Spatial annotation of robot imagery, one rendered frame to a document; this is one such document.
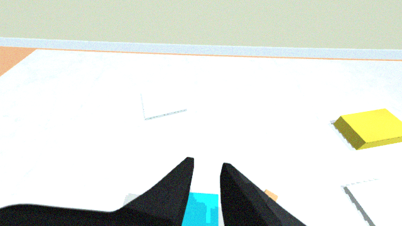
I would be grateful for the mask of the yellow flat block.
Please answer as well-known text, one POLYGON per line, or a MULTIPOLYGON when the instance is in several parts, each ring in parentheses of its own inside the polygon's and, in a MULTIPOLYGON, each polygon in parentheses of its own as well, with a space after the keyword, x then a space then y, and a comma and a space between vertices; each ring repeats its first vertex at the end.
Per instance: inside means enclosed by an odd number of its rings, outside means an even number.
POLYGON ((342 115, 333 125, 356 150, 402 142, 402 122, 387 109, 342 115))

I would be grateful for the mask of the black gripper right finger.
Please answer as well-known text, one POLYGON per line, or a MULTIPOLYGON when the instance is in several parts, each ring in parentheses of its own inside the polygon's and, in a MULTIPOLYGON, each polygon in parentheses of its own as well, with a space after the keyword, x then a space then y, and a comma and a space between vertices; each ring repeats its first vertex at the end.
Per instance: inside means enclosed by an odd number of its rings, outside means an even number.
POLYGON ((307 226, 230 163, 220 172, 224 226, 307 226))

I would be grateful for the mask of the tan flat bar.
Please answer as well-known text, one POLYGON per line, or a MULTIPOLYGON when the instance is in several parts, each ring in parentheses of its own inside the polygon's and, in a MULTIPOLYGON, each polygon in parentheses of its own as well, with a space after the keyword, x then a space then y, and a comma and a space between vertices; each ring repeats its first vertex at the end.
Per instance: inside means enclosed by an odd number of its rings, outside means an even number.
POLYGON ((271 197, 274 201, 277 201, 277 199, 278 199, 278 196, 277 195, 275 195, 274 193, 272 193, 272 192, 270 192, 269 190, 265 190, 264 191, 267 195, 269 195, 269 197, 271 197))

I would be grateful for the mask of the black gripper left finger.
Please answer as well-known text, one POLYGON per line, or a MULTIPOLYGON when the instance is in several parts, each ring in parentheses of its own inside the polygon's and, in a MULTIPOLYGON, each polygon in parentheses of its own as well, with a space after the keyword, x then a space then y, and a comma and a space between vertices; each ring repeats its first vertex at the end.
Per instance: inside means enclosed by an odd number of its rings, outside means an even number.
POLYGON ((115 211, 17 203, 0 207, 0 226, 182 226, 194 170, 186 157, 148 191, 115 211))

